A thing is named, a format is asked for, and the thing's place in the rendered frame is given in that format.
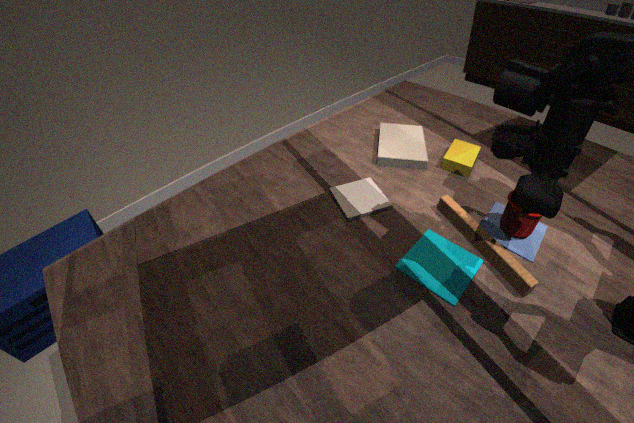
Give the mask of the tan wooden bar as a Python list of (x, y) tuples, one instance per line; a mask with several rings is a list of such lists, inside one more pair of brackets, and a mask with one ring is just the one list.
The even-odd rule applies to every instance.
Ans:
[(502, 245), (493, 239), (481, 225), (467, 213), (454, 199), (446, 195), (439, 198), (438, 210), (463, 236), (472, 243), (505, 280), (524, 298), (539, 283), (538, 280), (519, 264)]

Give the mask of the beige flat square pad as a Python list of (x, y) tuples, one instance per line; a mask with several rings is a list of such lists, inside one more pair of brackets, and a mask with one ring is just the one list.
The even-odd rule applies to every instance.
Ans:
[(329, 188), (347, 221), (392, 208), (371, 178)]

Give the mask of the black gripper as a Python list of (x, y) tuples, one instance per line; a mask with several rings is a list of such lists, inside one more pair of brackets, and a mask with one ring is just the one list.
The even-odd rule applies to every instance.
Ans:
[(554, 218), (562, 204), (564, 193), (558, 179), (567, 178), (571, 163), (582, 151), (584, 138), (568, 139), (541, 127), (534, 157), (529, 166), (532, 174), (519, 177), (511, 197), (512, 203), (522, 207), (522, 213), (532, 212)]

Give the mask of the beige flat square block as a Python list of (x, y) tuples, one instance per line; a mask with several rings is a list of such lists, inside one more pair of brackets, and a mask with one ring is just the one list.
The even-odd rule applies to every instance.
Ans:
[(422, 126), (381, 122), (377, 165), (427, 169)]

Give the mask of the yellow block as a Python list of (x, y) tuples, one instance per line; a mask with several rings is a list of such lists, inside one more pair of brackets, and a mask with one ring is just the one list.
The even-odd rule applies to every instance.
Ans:
[(445, 153), (441, 169), (469, 176), (481, 147), (456, 139)]

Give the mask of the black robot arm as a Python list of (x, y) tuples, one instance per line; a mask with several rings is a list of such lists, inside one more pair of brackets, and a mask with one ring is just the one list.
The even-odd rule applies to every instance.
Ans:
[[(598, 111), (616, 114), (621, 101), (612, 84), (634, 81), (634, 35), (596, 32), (571, 47), (566, 61), (551, 69), (509, 61), (494, 90), (493, 103), (533, 116), (540, 113), (554, 94), (545, 118), (552, 133), (568, 139), (585, 138)], [(574, 83), (578, 87), (567, 86)], [(498, 125), (492, 136), (491, 152), (498, 159), (523, 157), (530, 165), (542, 124)], [(612, 333), (634, 345), (634, 296), (617, 303)]]

